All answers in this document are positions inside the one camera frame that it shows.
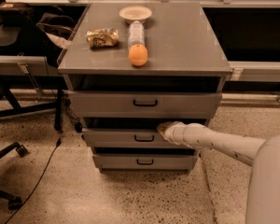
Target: gray cabinet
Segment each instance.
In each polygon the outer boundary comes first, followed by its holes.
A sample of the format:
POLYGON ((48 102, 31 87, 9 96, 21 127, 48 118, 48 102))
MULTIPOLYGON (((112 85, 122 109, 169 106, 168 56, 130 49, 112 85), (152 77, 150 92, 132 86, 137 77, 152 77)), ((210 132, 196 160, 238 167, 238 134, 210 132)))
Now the gray cabinet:
POLYGON ((148 62, 128 61, 128 24, 119 11, 136 3, 92 3, 59 66, 95 166, 102 170, 190 171, 193 149, 157 132, 165 121, 204 125, 215 115, 230 66, 199 3, 145 3, 148 62), (89 49, 89 29, 119 30, 119 45, 89 49))

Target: black handle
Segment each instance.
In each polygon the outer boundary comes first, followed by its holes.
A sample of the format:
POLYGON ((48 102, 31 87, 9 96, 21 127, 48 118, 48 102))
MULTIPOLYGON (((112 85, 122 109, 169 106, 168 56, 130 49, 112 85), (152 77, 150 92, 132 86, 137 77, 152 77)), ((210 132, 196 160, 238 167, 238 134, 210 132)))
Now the black handle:
POLYGON ((133 100, 133 105, 135 106, 143 106, 143 107, 153 107, 158 105, 158 101, 155 100, 154 104, 138 104, 136 100, 133 100))
POLYGON ((138 165, 152 165, 153 164, 153 160, 148 161, 148 162, 140 162, 139 160, 137 160, 137 164, 138 165))
POLYGON ((139 139, 139 138, 137 138, 137 135, 134 135, 133 139, 134 139, 134 141, 137 141, 137 142, 152 142, 155 140, 155 135, 152 135, 152 137, 150 139, 139 139))

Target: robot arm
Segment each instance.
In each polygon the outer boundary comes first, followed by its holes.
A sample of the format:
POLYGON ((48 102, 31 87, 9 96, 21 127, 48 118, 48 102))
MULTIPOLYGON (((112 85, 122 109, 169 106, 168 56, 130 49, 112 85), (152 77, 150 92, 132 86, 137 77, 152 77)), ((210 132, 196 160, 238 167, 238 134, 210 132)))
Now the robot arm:
POLYGON ((214 132, 201 124, 163 123, 158 131, 170 143, 213 148, 252 165, 246 224, 280 224, 280 135, 269 140, 214 132))

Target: speckled floor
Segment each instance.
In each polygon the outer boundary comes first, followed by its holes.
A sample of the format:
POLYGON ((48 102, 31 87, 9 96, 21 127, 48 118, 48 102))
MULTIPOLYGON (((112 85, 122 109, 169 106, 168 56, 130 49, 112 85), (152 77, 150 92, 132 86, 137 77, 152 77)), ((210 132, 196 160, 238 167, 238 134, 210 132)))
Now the speckled floor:
MULTIPOLYGON (((0 119, 0 149, 19 141, 30 151, 24 158, 12 151, 0 160, 0 189, 27 199, 59 138, 53 125, 54 111, 0 119)), ((268 138, 280 133, 280 107, 266 100, 224 101, 210 127, 268 138)), ((244 224, 249 175, 248 166, 214 150, 202 153, 189 174, 100 173, 63 115, 61 145, 34 194, 8 223, 244 224)), ((13 214, 0 199, 0 224, 13 214)))

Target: white bowl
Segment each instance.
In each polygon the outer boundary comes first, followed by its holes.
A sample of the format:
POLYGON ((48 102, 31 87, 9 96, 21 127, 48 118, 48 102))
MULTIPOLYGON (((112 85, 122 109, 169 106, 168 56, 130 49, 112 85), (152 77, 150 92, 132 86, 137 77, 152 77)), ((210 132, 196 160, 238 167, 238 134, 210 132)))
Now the white bowl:
POLYGON ((119 15, 126 20, 129 24, 133 23, 134 21, 140 21, 144 23, 147 18, 151 16, 152 12, 147 7, 141 6, 130 6, 123 8, 119 15))

